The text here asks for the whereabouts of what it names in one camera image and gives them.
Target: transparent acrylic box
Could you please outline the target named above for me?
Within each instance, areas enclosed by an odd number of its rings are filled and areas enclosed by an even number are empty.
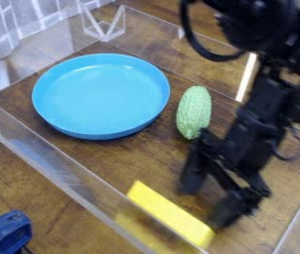
[[[142,252],[274,252],[300,206],[300,160],[292,164],[271,161],[263,175],[274,197],[263,202],[255,217],[244,217],[217,234],[208,250],[126,196],[133,183],[142,181],[204,221],[224,192],[213,181],[196,196],[177,192],[189,142],[176,129],[176,110],[184,91],[195,83],[204,85],[213,97],[211,129],[223,135],[239,106],[235,99],[245,94],[252,55],[231,63],[207,61],[188,45],[179,26],[122,5],[122,1],[82,1],[81,10],[79,15],[27,38],[3,60],[11,68],[3,68],[10,85],[0,91],[0,142]],[[199,38],[219,53],[235,51],[203,35]],[[156,64],[169,77],[173,94],[160,118],[142,132],[121,140],[89,142],[59,134],[46,124],[33,107],[31,91],[53,64],[102,52],[130,54]],[[292,139],[286,147],[290,152],[296,149]],[[140,230],[126,230],[118,222],[121,214],[130,221],[142,221],[142,230],[152,237],[144,237]]]

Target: black cable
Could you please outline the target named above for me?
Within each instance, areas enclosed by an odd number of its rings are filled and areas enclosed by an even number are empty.
[[[181,22],[183,22],[184,30],[187,33],[187,38],[193,49],[204,58],[207,58],[208,60],[213,62],[228,62],[228,61],[236,60],[244,54],[244,51],[239,51],[233,55],[219,55],[211,52],[200,43],[192,29],[191,18],[189,18],[189,4],[191,4],[191,0],[181,0],[180,12],[181,12]]]

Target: white curtain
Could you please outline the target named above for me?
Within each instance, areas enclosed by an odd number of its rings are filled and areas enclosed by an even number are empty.
[[[0,59],[23,38],[79,11],[78,0],[0,0]]]

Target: blue plate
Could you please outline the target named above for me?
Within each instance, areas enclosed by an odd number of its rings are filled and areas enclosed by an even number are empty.
[[[54,66],[38,80],[33,102],[59,131],[106,140],[142,130],[169,96],[168,78],[154,65],[132,56],[97,54]]]

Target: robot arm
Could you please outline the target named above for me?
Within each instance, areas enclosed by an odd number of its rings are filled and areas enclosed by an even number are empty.
[[[260,58],[251,94],[225,137],[221,139],[208,129],[203,130],[181,175],[185,193],[195,194],[200,190],[208,175],[225,189],[228,196],[209,216],[209,225],[221,229],[243,215],[251,215],[263,198],[270,197],[260,171],[272,156],[284,161],[300,156],[298,153],[286,157],[279,153],[287,131],[300,143],[294,127],[300,123],[300,83],[291,83],[280,74],[288,69],[300,75],[300,10],[296,0],[205,0],[221,12],[219,19],[225,36],[240,49],[232,56],[220,56],[207,50],[195,37],[189,19],[192,2],[196,1],[181,1],[181,19],[196,51],[215,62],[231,61],[247,51],[256,52]],[[248,187],[236,183],[228,171],[247,181]]]

